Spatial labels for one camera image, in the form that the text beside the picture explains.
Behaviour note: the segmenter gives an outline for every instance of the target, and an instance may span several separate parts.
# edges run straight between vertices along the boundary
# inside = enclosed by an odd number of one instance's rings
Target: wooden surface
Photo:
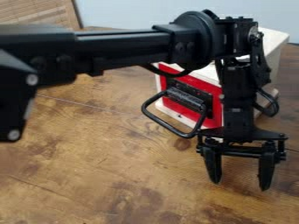
[[[16,23],[80,28],[71,0],[0,0],[0,24]]]
[[[23,140],[0,144],[0,223],[298,223],[299,47],[281,57],[280,114],[257,119],[289,136],[268,191],[256,159],[224,157],[209,182],[196,139],[141,115],[155,77],[129,67],[40,91]]]

